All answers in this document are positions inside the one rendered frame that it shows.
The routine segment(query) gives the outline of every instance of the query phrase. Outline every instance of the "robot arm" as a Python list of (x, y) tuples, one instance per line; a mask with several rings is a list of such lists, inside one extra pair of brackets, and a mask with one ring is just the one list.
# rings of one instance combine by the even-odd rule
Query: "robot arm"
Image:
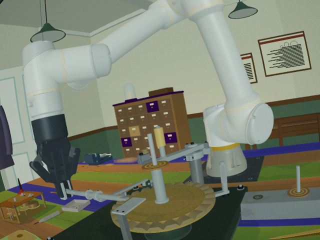
[[(60, 84), (68, 84), (76, 90), (85, 88), (94, 78), (107, 76), (113, 63), (144, 40), (186, 18), (197, 24), (227, 99), (226, 114), (217, 115), (221, 119), (220, 133), (211, 134), (209, 143), (217, 146), (230, 142), (250, 143), (243, 126), (252, 109), (264, 103), (251, 88), (222, 14), (224, 6), (222, 0), (158, 0), (98, 44), (55, 49), (52, 42), (36, 41), (23, 49), (25, 91), (38, 153), (30, 167), (46, 182), (55, 184), (61, 199), (69, 197), (66, 188), (72, 189), (70, 178), (76, 173), (80, 150), (72, 150), (67, 138)], [(261, 119), (272, 117), (270, 126), (264, 126), (266, 133), (259, 135), (263, 141), (271, 133), (273, 116), (272, 111), (270, 115), (270, 111), (259, 109), (260, 115), (255, 115), (259, 124), (255, 122), (255, 126), (261, 125)], [(41, 161), (46, 163), (48, 171)]]

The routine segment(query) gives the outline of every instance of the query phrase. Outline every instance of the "green pedestal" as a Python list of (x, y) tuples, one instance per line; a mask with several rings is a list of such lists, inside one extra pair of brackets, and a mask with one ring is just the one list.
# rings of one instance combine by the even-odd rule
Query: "green pedestal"
[(187, 236), (191, 232), (191, 229), (191, 224), (189, 224), (171, 231), (145, 233), (144, 236), (147, 240), (180, 240)]

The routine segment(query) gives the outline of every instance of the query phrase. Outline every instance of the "wooden bench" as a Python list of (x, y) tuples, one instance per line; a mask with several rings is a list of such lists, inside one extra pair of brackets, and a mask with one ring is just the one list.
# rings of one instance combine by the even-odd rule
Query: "wooden bench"
[[(268, 139), (279, 139), (279, 145), (284, 145), (284, 138), (307, 134), (320, 133), (320, 112), (299, 116), (289, 116), (274, 119), (271, 135)], [(245, 145), (245, 150), (250, 150), (250, 145)]]

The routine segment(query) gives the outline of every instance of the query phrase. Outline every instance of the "white box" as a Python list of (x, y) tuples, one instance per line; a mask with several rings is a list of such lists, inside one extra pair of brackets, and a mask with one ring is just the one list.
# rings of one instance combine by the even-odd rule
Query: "white box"
[(78, 213), (90, 204), (90, 200), (72, 200), (62, 207), (62, 211)]

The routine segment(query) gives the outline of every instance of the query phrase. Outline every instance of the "green lampshade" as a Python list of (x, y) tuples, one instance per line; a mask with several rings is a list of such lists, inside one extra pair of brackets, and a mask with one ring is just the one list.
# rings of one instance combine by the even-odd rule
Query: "green lampshade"
[(30, 41), (33, 43), (36, 41), (43, 40), (55, 43), (63, 39), (65, 36), (66, 33), (64, 31), (55, 29), (53, 26), (50, 25), (50, 23), (45, 23), (42, 29), (31, 37)]
[(256, 14), (258, 10), (254, 7), (245, 5), (242, 1), (239, 1), (235, 9), (229, 14), (230, 19), (244, 19)]

